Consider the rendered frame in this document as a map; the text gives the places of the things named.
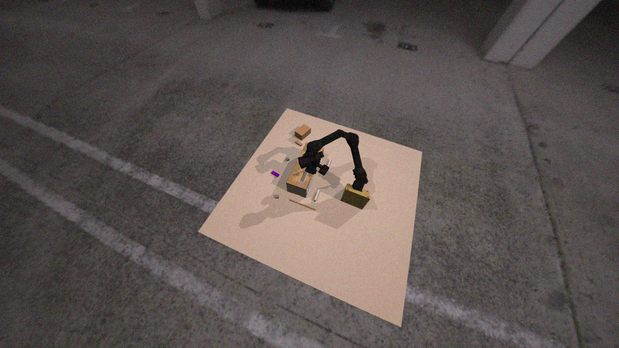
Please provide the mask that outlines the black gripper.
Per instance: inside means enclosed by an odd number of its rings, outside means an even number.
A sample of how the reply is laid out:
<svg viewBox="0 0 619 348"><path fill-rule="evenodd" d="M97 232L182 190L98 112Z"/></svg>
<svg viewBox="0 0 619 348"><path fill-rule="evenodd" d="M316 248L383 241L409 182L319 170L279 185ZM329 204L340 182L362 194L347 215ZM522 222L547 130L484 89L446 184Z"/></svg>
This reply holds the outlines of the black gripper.
<svg viewBox="0 0 619 348"><path fill-rule="evenodd" d="M325 165L325 164L324 165L321 165L319 163L318 164L311 163L311 164L314 165L315 167L319 167L320 168L319 169L319 173L322 174L322 175L325 175L326 172L329 170L329 167L327 165Z"/></svg>

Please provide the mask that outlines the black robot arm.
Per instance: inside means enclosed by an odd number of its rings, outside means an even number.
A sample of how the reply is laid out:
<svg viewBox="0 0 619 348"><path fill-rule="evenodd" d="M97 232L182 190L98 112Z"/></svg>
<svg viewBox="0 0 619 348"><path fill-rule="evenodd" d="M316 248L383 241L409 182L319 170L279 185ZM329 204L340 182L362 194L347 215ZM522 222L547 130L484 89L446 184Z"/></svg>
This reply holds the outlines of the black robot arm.
<svg viewBox="0 0 619 348"><path fill-rule="evenodd" d="M298 157L298 162L301 168L305 168L305 171L309 174L316 174L318 171L313 164L318 164L321 157L324 157L323 152L318 152L321 148L327 145L334 140L337 140L339 137L344 137L347 143L350 146L353 160L354 160L354 181L352 187L353 189L362 192L364 185L368 183L367 173L365 169L362 167L362 160L359 153L359 136L353 132L345 132L343 130L338 129L337 131L329 134L326 137L323 137L319 140L311 141L307 144L306 156Z"/></svg>

